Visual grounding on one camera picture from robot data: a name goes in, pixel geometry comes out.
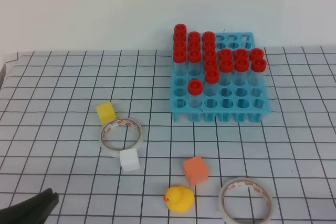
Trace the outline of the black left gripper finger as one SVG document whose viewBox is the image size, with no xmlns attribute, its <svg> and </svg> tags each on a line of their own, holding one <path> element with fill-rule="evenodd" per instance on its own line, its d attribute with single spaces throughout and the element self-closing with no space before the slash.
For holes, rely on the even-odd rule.
<svg viewBox="0 0 336 224">
<path fill-rule="evenodd" d="M 47 188 L 30 199 L 1 209 L 1 223 L 45 223 L 58 203 L 58 193 Z"/>
</svg>

